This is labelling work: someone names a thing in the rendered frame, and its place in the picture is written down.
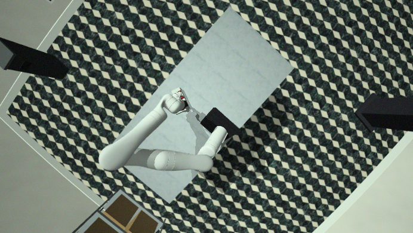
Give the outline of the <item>white power strip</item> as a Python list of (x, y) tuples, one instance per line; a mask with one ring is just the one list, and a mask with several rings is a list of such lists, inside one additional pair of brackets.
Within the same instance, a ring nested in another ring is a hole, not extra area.
[(181, 95), (180, 99), (182, 99), (182, 100), (185, 100), (185, 101), (186, 101), (186, 99), (185, 99), (185, 97), (184, 97), (184, 95), (183, 95), (183, 92), (182, 92), (182, 90), (181, 90), (181, 88), (180, 88), (180, 87), (178, 87), (178, 88), (176, 88), (175, 90), (173, 90), (173, 91), (172, 91), (172, 94), (175, 94), (175, 93), (177, 93), (177, 92), (181, 92), (181, 93), (182, 93), (182, 95)]

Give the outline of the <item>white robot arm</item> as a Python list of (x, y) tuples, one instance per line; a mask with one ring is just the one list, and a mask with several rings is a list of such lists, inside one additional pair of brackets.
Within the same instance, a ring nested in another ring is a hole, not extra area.
[(167, 113), (176, 114), (183, 102), (171, 94), (163, 96), (157, 107), (144, 117), (128, 134), (113, 144), (106, 146), (99, 155), (99, 163), (105, 170), (117, 170), (126, 165), (134, 165), (160, 171), (195, 170), (206, 172), (212, 169), (212, 157), (224, 142), (227, 131), (216, 126), (206, 143), (196, 155), (163, 149), (140, 149), (141, 143), (166, 119)]

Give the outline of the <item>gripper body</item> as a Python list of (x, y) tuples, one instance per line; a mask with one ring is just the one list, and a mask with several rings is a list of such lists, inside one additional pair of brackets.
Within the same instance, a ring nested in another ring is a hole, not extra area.
[[(174, 96), (176, 99), (180, 99), (181, 95), (182, 95), (182, 93), (178, 92), (178, 93), (173, 94), (172, 96)], [(188, 106), (188, 104), (185, 100), (182, 100), (182, 99), (180, 99), (180, 100), (183, 102), (183, 107), (180, 109), (180, 111), (182, 111)]]

